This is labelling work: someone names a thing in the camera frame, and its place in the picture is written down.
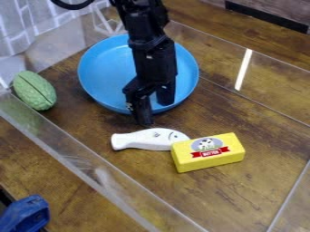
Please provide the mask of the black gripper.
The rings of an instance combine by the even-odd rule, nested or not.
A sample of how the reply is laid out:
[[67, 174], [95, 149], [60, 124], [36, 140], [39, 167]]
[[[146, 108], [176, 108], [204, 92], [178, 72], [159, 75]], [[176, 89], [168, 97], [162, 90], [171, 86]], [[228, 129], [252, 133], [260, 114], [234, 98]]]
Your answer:
[[162, 0], [109, 0], [128, 33], [135, 60], [135, 78], [123, 87], [126, 107], [139, 125], [150, 125], [148, 95], [156, 91], [158, 104], [175, 102], [175, 42], [164, 32], [170, 23]]

